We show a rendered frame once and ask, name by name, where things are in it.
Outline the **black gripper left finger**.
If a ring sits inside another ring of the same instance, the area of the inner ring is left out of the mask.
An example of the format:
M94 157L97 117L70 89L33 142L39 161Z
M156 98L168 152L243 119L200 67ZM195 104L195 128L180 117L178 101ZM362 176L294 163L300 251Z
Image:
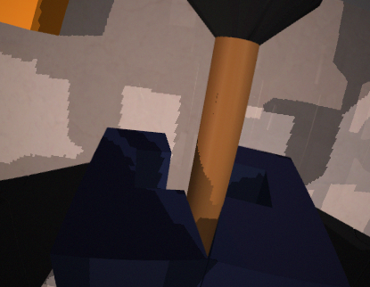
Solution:
M42 287L88 164L0 180L0 287Z

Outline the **orange rectangular bar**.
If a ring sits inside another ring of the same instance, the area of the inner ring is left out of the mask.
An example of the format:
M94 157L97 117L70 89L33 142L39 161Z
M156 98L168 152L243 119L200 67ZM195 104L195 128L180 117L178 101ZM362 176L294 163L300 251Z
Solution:
M0 21L59 36L68 3L69 0L0 0Z

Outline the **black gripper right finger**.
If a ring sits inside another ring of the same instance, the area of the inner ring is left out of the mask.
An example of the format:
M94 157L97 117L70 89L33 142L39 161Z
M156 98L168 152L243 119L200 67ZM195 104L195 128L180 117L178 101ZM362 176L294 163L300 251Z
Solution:
M316 207L349 287L370 287L370 236Z

